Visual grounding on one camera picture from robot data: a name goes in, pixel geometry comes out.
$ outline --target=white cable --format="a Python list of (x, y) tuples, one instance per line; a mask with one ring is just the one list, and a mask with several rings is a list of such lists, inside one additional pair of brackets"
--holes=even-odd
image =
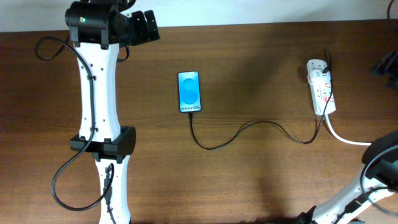
[(359, 145), (359, 146), (370, 146), (372, 144), (372, 143), (368, 143), (368, 142), (353, 142), (353, 141), (349, 141), (349, 140), (343, 139), (342, 137), (337, 135), (335, 133), (335, 130), (333, 130), (333, 128), (331, 127), (331, 124), (330, 124), (330, 121), (329, 121), (329, 116), (327, 114), (325, 114), (325, 119), (326, 119), (326, 124), (328, 125), (328, 128), (329, 128), (329, 131), (332, 133), (332, 135), (334, 135), (340, 141), (348, 143), (348, 144)]

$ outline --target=smartphone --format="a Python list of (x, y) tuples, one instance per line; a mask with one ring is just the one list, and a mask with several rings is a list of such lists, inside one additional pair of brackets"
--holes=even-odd
[(180, 72), (178, 74), (178, 94), (181, 113), (201, 111), (198, 72)]

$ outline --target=brown wooden surface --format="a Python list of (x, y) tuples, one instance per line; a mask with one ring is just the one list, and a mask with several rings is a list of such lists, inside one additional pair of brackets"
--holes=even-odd
[[(267, 124), (245, 131), (220, 151), (204, 151), (178, 110), (177, 72), (197, 70), (203, 111), (195, 115), (199, 140), (228, 140), (248, 121), (272, 120), (293, 136), (315, 129), (306, 62), (333, 54), (335, 131), (371, 141), (398, 127), (398, 91), (369, 69), (398, 49), (386, 21), (313, 22), (160, 30), (157, 42), (131, 47), (116, 70), (119, 121), (135, 126), (127, 196), (135, 222), (239, 223), (294, 217), (341, 190), (359, 172), (366, 149), (335, 139), (324, 127), (303, 146)], [(42, 36), (66, 32), (0, 34), (1, 223), (97, 223), (100, 208), (69, 212), (50, 193), (55, 171), (74, 152), (68, 140), (80, 127), (76, 59), (64, 52), (51, 62), (34, 57)], [(57, 46), (44, 46), (49, 53)], [(60, 177), (59, 196), (82, 206), (99, 196), (89, 154)], [(382, 204), (394, 208), (397, 197)], [(396, 223), (374, 208), (360, 218)]]

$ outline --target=white wall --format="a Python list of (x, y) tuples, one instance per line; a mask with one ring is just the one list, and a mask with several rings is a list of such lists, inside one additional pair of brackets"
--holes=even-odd
[[(203, 26), (385, 19), (390, 0), (137, 0), (158, 25)], [(72, 0), (0, 0), (0, 32), (62, 30)], [(397, 17), (398, 6), (393, 7)]]

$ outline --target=power strip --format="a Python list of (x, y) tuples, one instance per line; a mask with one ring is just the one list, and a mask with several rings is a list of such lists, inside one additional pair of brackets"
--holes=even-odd
[[(308, 83), (311, 87), (313, 109), (316, 115), (322, 115), (331, 93), (330, 72), (327, 63), (319, 59), (309, 60), (307, 63)], [(336, 110), (335, 98), (331, 95), (325, 114)]]

